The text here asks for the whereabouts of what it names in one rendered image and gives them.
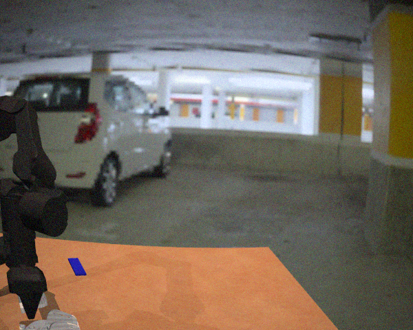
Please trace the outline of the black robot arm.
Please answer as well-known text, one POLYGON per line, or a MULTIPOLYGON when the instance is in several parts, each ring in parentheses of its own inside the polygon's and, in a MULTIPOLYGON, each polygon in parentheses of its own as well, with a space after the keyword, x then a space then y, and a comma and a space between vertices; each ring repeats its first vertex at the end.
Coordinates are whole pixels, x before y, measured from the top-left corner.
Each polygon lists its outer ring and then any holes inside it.
MULTIPOLYGON (((54 188, 56 170, 43 150, 37 119, 27 100, 0 96, 0 142, 17 134, 12 171, 29 188, 10 178, 0 180, 1 222, 58 237, 67 227, 69 198, 54 188)), ((8 267, 15 267, 10 242, 1 236, 0 265, 6 261, 8 267)))

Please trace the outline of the blue flat rectangular plate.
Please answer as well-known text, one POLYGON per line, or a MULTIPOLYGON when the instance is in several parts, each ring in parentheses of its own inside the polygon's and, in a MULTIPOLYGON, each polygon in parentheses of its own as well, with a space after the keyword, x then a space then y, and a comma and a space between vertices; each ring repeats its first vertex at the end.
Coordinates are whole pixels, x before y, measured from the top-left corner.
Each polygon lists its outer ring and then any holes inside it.
POLYGON ((76 276, 86 276, 86 272, 78 258, 69 258, 68 261, 70 262, 76 276))

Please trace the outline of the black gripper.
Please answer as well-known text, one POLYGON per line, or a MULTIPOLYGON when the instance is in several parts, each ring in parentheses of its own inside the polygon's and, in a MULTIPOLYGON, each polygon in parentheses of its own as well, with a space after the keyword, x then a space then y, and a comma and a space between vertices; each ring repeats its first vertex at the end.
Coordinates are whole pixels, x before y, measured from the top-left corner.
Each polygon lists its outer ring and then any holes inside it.
POLYGON ((35 266, 36 232, 26 227, 10 227, 2 224, 3 240, 10 242, 14 266, 7 272, 10 293, 20 297, 28 319, 34 319, 43 292, 47 291, 46 278, 35 266))

